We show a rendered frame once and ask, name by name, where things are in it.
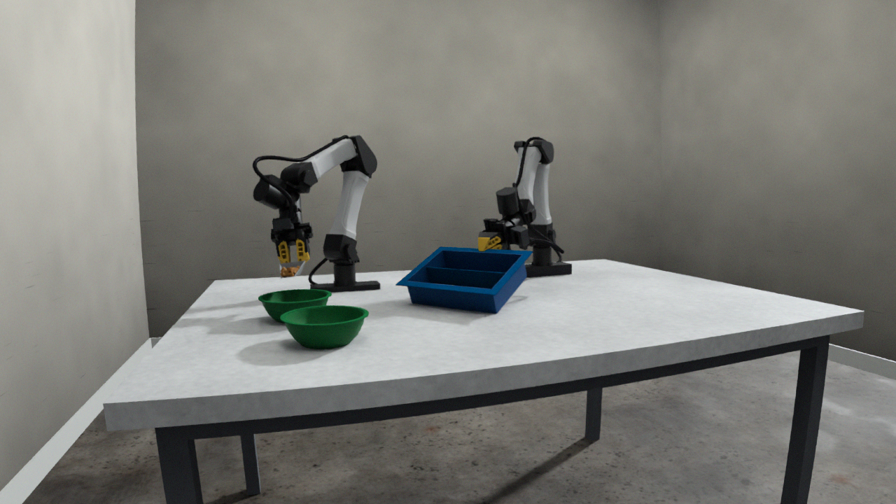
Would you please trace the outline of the blue box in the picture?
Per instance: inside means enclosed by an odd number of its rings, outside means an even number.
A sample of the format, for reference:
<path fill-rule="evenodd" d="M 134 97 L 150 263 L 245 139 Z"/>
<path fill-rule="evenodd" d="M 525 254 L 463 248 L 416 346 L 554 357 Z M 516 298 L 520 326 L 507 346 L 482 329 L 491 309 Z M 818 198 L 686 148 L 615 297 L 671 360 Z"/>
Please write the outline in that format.
<path fill-rule="evenodd" d="M 407 286 L 413 304 L 497 314 L 527 278 L 532 253 L 440 246 L 396 285 Z"/>

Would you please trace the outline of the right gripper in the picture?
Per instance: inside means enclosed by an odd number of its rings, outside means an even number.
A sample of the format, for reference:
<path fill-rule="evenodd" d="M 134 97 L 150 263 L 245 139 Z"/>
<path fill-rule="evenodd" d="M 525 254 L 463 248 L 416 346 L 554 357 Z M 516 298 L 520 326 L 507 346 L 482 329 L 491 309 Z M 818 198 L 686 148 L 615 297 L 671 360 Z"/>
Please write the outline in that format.
<path fill-rule="evenodd" d="M 281 263 L 291 263 L 291 249 L 289 246 L 297 248 L 297 261 L 307 262 L 309 260 L 310 248 L 309 238 L 313 237 L 311 223 L 303 223 L 303 216 L 300 217 L 301 224 L 295 224 L 293 230 L 283 230 L 283 232 L 273 232 L 271 229 L 271 240 L 276 244 L 277 256 Z"/>

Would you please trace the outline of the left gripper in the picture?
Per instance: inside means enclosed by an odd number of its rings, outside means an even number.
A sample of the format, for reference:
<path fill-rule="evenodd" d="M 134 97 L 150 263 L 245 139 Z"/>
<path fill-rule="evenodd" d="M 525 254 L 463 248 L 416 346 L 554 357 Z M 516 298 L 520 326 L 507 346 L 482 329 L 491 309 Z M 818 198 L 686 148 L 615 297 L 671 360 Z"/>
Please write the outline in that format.
<path fill-rule="evenodd" d="M 511 221 L 498 219 L 484 219 L 484 230 L 479 232 L 479 251 L 487 249 L 511 250 L 508 242 L 506 226 L 512 225 Z M 508 244 L 508 245 L 507 245 Z"/>

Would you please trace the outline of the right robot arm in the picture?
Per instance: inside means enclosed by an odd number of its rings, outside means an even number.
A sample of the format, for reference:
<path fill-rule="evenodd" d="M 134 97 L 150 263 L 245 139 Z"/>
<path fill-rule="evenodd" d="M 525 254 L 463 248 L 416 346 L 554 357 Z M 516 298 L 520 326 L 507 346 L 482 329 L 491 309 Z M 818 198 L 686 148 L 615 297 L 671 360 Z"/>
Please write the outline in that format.
<path fill-rule="evenodd" d="M 267 207 L 278 209 L 279 214 L 288 210 L 286 217 L 273 219 L 275 232 L 294 229 L 295 224 L 301 224 L 297 214 L 302 213 L 300 194 L 309 193 L 311 186 L 318 183 L 322 175 L 339 164 L 344 173 L 342 192 L 332 229 L 330 234 L 326 234 L 323 245 L 323 254 L 329 263 L 334 263 L 334 281 L 310 284 L 310 289 L 338 291 L 380 288 L 378 281 L 356 281 L 354 263 L 359 263 L 356 255 L 356 219 L 368 179 L 377 170 L 377 156 L 361 135 L 340 139 L 304 162 L 290 164 L 282 170 L 281 178 L 273 174 L 265 175 L 287 191 L 294 200 L 293 205 L 289 205 L 287 197 L 281 191 L 261 178 L 253 191 L 253 198 Z"/>

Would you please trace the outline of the green bowl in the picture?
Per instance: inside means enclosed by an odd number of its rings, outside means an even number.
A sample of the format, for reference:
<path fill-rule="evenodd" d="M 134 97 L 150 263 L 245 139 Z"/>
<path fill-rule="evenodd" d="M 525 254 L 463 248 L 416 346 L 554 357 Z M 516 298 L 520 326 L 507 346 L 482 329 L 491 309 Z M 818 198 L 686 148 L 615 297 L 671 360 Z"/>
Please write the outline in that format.
<path fill-rule="evenodd" d="M 281 315 L 300 307 L 326 306 L 328 298 L 332 296 L 330 291 L 317 289 L 294 289 L 271 291 L 258 297 L 265 306 L 266 312 L 279 323 Z M 279 302 L 289 301 L 289 302 Z"/>
<path fill-rule="evenodd" d="M 354 340 L 368 315 L 362 307 L 326 305 L 288 311 L 281 321 L 302 347 L 334 349 Z"/>

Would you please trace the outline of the grey metal scoop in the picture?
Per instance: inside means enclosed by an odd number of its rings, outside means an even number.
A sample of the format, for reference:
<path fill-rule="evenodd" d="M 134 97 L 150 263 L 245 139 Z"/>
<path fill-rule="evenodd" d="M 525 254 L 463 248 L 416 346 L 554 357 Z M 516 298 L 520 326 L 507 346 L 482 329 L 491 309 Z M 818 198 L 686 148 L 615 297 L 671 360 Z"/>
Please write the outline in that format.
<path fill-rule="evenodd" d="M 281 270 L 283 267 L 285 267 L 286 269 L 287 269 L 288 267 L 300 267 L 300 270 L 298 270 L 298 271 L 295 273 L 295 277 L 298 277 L 298 275 L 301 275 L 301 272 L 302 272 L 302 270 L 303 270 L 304 264 L 305 264 L 305 260 L 303 260 L 303 261 L 297 261 L 297 262 L 282 262 L 281 264 L 279 264 L 279 270 Z M 301 267 L 301 265 L 303 265 L 303 267 Z M 281 276 L 281 279 L 282 279 L 282 278 L 288 278 L 288 277 L 289 277 L 289 276 L 286 276 L 286 277 L 282 277 L 282 276 Z"/>

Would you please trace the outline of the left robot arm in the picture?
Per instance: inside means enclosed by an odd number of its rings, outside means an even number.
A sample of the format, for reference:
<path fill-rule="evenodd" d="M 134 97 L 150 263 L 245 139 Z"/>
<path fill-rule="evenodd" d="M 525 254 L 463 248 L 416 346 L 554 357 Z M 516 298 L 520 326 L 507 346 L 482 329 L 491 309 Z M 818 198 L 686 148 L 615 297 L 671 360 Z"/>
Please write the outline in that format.
<path fill-rule="evenodd" d="M 504 189 L 496 192 L 498 212 L 503 217 L 501 220 L 512 223 L 512 225 L 506 226 L 507 242 L 516 244 L 524 250 L 527 250 L 528 246 L 533 248 L 533 262 L 525 264 L 526 270 L 572 267 L 570 262 L 552 262 L 552 248 L 547 244 L 535 243 L 535 239 L 542 238 L 532 232 L 528 226 L 522 227 L 531 224 L 537 232 L 556 243 L 554 241 L 557 238 L 556 230 L 553 230 L 552 227 L 550 204 L 548 204 L 548 174 L 550 174 L 550 163 L 554 159 L 554 147 L 551 141 L 546 140 L 534 140 L 527 147 L 525 147 L 525 141 L 523 142 L 524 144 L 522 141 L 515 141 L 513 144 L 519 157 L 514 184 L 517 181 L 519 164 L 522 161 L 519 185 L 505 186 Z M 524 159 L 522 160 L 522 158 Z M 540 162 L 541 164 L 539 164 Z"/>

